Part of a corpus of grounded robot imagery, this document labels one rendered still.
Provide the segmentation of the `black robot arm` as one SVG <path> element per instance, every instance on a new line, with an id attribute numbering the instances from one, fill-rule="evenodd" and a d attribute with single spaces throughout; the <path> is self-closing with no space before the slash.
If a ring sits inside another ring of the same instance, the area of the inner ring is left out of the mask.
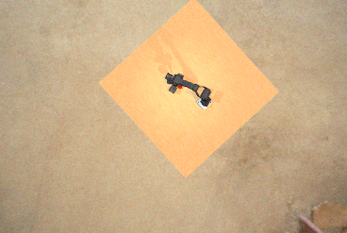
<path id="1" fill-rule="evenodd" d="M 193 90 L 194 92 L 196 92 L 197 96 L 201 98 L 201 104 L 204 107 L 207 107 L 210 103 L 210 101 L 212 100 L 209 96 L 211 94 L 211 90 L 209 88 L 207 88 L 206 86 L 199 86 L 198 84 L 193 84 L 187 80 L 184 80 L 180 75 L 171 75 L 170 73 L 167 73 L 165 76 L 165 79 L 167 79 L 167 84 L 172 84 L 175 86 L 184 86 L 187 87 L 191 90 Z M 198 94 L 198 89 L 200 87 L 203 87 L 204 90 L 202 91 L 201 95 Z"/>

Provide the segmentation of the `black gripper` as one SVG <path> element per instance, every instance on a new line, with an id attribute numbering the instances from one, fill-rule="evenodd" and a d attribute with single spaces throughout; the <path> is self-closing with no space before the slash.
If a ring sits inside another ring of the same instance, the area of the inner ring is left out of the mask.
<path id="1" fill-rule="evenodd" d="M 184 76 L 183 76 L 182 74 L 180 74 L 180 73 L 178 73 L 178 75 L 180 75 L 182 78 L 184 77 Z M 169 92 L 175 93 L 175 91 L 177 90 L 177 87 L 178 87 L 178 85 L 177 85 L 177 86 L 172 85 L 172 86 L 169 88 Z"/>

